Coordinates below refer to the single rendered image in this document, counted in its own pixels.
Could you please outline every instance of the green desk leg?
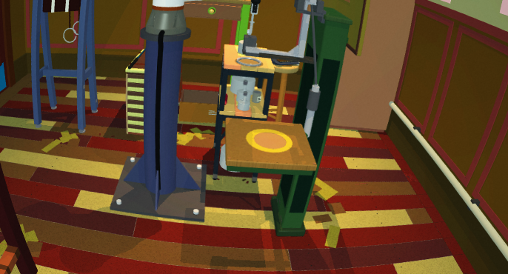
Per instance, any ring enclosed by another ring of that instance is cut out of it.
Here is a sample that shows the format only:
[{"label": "green desk leg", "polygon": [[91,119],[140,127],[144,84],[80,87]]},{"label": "green desk leg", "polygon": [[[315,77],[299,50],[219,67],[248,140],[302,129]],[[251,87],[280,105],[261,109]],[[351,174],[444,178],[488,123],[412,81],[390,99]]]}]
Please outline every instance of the green desk leg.
[{"label": "green desk leg", "polygon": [[241,8],[241,18],[236,25],[236,39],[235,44],[238,45],[238,42],[244,39],[244,35],[247,34],[247,30],[249,28],[249,15],[250,15],[250,5],[244,5]]},{"label": "green desk leg", "polygon": [[[305,56],[312,57],[315,48],[318,62],[318,82],[321,96],[314,115],[312,132],[308,138],[310,149],[313,151],[318,166],[321,163],[324,144],[332,120],[342,61],[346,53],[347,34],[352,24],[350,19],[336,10],[328,7],[324,9],[327,11],[324,16],[324,24],[315,20],[315,44],[317,47],[313,46],[313,32],[310,29],[305,50]],[[305,125],[307,99],[313,83],[314,66],[304,64],[293,119],[295,124]],[[278,194],[272,198],[277,236],[303,236],[305,234],[304,218],[317,174],[316,170],[309,176],[282,175]]]}]

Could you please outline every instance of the blue cylindrical column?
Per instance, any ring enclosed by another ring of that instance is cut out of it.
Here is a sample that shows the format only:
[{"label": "blue cylindrical column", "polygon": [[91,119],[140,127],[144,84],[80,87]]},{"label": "blue cylindrical column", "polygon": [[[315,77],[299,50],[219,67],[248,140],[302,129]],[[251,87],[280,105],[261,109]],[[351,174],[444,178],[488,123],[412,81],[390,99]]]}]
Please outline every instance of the blue cylindrical column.
[{"label": "blue cylindrical column", "polygon": [[[160,194],[176,188],[178,92],[183,41],[163,43],[160,105]],[[156,193],[156,102],[158,42],[147,40],[144,68],[144,174],[147,189]]]}]

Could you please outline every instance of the green base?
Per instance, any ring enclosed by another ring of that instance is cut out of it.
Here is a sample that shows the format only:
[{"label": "green base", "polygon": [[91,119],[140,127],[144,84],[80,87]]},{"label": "green base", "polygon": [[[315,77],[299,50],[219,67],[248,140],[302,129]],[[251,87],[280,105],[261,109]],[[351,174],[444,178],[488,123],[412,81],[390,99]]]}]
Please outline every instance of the green base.
[{"label": "green base", "polygon": [[281,223],[279,221],[279,212],[278,212],[278,202],[277,196],[272,197],[272,212],[273,212],[273,221],[275,222],[275,234],[277,236],[304,236],[305,235],[305,224],[302,222],[301,227],[299,228],[282,228]]}]

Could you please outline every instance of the orange circle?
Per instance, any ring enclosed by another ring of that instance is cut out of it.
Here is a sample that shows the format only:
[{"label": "orange circle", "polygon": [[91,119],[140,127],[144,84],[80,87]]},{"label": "orange circle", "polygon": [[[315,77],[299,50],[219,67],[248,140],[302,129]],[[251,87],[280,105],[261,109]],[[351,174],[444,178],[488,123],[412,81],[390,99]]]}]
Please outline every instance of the orange circle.
[{"label": "orange circle", "polygon": [[254,136],[254,142],[267,149],[279,149],[286,146],[286,139],[279,134],[259,133]]}]

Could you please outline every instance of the metal ring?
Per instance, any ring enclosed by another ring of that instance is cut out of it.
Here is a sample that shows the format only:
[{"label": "metal ring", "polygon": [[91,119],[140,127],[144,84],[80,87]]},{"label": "metal ring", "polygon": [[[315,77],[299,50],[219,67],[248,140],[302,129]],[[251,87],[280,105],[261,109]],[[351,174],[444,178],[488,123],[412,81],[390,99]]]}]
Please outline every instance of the metal ring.
[{"label": "metal ring", "polygon": [[69,43],[69,44],[72,44],[72,43],[76,40],[77,36],[74,36],[74,39],[73,39],[72,41],[68,41],[68,40],[65,38],[65,32],[67,32],[67,30],[73,30],[73,29],[72,29],[72,28],[67,28],[67,29],[65,29],[65,31],[64,31],[64,41],[66,41],[66,42],[67,42],[67,43]]},{"label": "metal ring", "polygon": [[[249,59],[249,60],[257,61],[258,63],[257,64],[245,64],[245,63],[241,62],[241,60],[243,60],[243,59]],[[260,65],[263,64],[263,63],[261,63],[260,60],[258,60],[256,58],[249,57],[249,56],[242,56],[240,58],[237,58],[236,62],[241,64],[242,66],[247,66],[247,67],[259,67]]]},{"label": "metal ring", "polygon": [[74,25],[73,25],[73,32],[74,32],[74,35],[76,35],[76,36],[78,36],[78,33],[76,33],[76,29],[74,29],[74,27],[75,27],[75,25],[76,25],[76,24],[78,24],[78,23],[79,23],[79,21],[77,21],[77,22],[76,22],[76,23],[74,23]]}]

